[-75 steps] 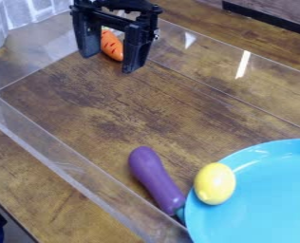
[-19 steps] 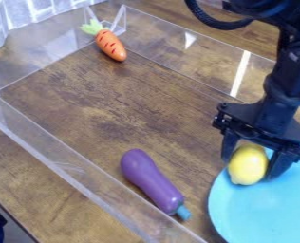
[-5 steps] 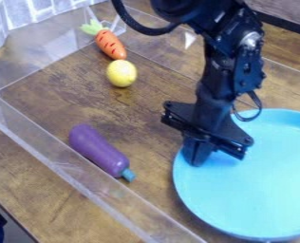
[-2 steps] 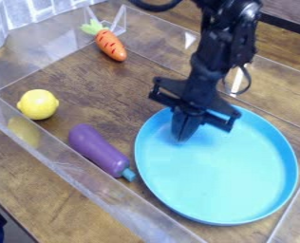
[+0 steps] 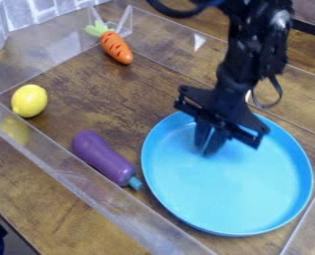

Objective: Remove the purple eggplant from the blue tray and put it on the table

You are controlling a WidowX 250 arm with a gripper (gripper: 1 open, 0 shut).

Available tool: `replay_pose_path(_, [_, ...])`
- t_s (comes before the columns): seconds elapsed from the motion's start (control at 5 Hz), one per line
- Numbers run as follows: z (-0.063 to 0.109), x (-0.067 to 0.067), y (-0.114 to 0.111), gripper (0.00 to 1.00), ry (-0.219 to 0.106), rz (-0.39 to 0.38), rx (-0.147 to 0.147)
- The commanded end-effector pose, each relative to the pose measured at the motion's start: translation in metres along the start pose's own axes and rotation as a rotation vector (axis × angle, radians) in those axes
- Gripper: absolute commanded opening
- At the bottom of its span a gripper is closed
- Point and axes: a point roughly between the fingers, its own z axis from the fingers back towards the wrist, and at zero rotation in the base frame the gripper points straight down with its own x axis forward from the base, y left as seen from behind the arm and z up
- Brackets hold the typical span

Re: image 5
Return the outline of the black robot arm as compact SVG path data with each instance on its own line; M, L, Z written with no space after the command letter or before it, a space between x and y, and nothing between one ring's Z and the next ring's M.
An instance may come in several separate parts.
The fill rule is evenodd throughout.
M220 10L229 17L229 34L216 86L181 86L174 102L194 117L194 145L205 155L216 154L233 138L257 148L269 133L245 97L261 80L276 83L283 73L293 14L292 0L225 0Z

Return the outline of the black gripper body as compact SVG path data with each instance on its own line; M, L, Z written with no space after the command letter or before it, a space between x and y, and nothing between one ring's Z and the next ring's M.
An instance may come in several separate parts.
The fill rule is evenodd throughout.
M245 89L224 86L217 86L213 90L180 86L174 107L192 116L194 121L206 120L212 125L212 132L217 128L224 129L229 132L230 139L259 148L269 127L251 111L245 94Z

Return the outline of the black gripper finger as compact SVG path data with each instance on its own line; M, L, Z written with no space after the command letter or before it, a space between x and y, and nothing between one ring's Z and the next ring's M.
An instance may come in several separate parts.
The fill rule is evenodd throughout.
M225 142L230 139L230 134L226 130L224 129L216 129L210 135L205 150L204 150L204 155L210 156L214 155L220 149L222 148Z
M194 145L198 148L208 147L210 133L212 133L210 123L204 119L197 119L194 128Z

